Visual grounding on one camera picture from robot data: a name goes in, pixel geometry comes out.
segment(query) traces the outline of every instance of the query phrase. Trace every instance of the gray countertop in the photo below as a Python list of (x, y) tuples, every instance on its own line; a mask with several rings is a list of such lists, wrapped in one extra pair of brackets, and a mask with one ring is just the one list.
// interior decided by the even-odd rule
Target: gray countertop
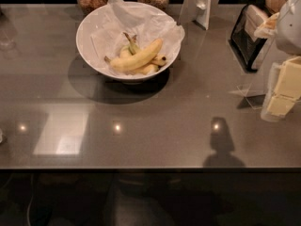
[(263, 121), (237, 94), (249, 77), (227, 39), (234, 22), (185, 24), (181, 59), (140, 85), (106, 78), (80, 57), (76, 5), (3, 5), (0, 167), (15, 169), (295, 168), (300, 104)]

